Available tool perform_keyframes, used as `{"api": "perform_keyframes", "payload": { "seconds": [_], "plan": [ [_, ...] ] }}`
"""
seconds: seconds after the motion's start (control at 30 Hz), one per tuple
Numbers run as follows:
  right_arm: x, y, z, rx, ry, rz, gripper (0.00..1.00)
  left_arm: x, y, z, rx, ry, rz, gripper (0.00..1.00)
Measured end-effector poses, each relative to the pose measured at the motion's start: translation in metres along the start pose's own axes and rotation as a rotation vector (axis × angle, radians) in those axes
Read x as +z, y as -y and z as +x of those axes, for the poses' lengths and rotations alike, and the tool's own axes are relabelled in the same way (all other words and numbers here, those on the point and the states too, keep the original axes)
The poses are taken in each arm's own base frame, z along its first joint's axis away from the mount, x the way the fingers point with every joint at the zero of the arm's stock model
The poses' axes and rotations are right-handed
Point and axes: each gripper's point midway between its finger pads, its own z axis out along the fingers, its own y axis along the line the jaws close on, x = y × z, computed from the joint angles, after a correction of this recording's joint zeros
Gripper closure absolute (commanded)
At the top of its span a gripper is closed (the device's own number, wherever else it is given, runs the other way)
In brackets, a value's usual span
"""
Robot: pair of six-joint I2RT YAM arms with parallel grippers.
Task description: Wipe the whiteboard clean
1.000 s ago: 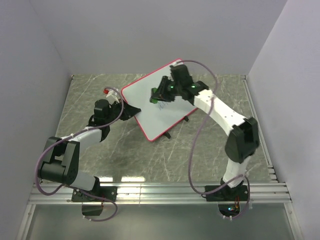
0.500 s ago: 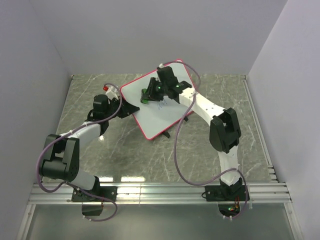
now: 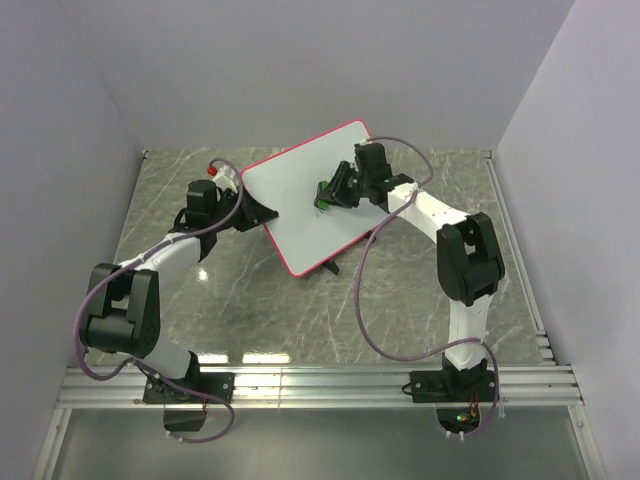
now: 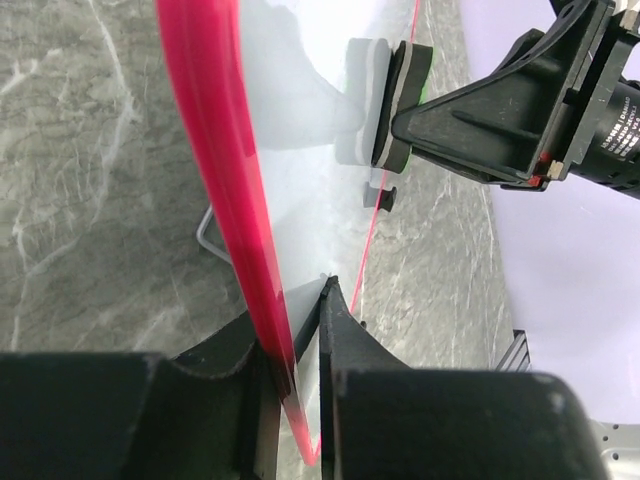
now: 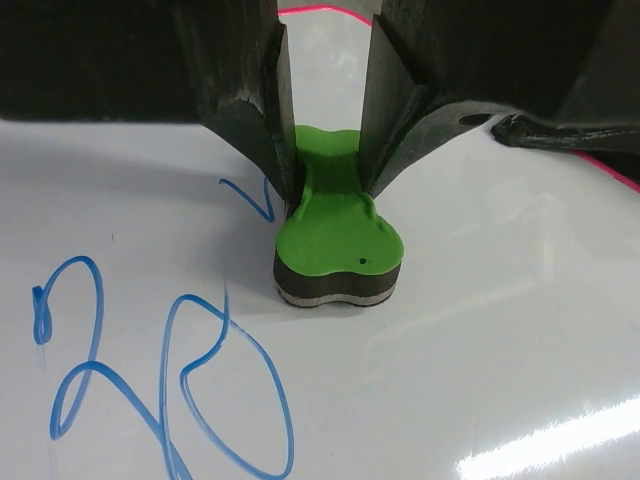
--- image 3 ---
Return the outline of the pink framed whiteboard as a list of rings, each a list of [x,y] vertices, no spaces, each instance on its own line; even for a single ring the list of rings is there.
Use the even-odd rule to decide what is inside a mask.
[[[246,191],[278,213],[265,230],[292,276],[321,266],[385,217],[366,201],[354,209],[314,206],[318,183],[330,180],[340,162],[352,161],[354,146],[369,136],[366,123],[355,119],[241,171]]]

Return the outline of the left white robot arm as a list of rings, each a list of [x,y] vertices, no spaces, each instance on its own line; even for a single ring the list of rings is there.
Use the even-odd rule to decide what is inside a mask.
[[[278,215],[241,186],[191,182],[185,207],[158,244],[131,260],[93,269],[74,325],[77,359],[82,361],[89,348],[124,354],[156,383],[166,384],[178,401],[204,397],[197,355],[161,334],[161,290],[204,260],[219,232],[245,232]]]

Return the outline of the green whiteboard eraser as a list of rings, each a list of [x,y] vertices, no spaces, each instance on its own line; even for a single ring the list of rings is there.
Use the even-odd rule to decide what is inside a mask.
[[[317,184],[316,196],[313,202],[315,208],[319,210],[327,210],[330,206],[329,200],[329,183],[327,181],[321,181]]]

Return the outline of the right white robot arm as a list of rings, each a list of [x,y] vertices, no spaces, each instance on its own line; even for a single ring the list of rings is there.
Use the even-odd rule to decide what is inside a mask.
[[[449,300],[449,339],[431,350],[442,359],[437,372],[411,375],[407,385],[414,402],[486,401],[499,388],[495,360],[485,342],[489,308],[505,275],[505,265],[491,218],[469,214],[436,199],[425,183],[395,173],[380,137],[355,146],[354,162],[342,161],[328,181],[317,185],[315,207],[354,209],[361,200],[386,212],[368,234],[401,219],[432,240],[439,285]]]

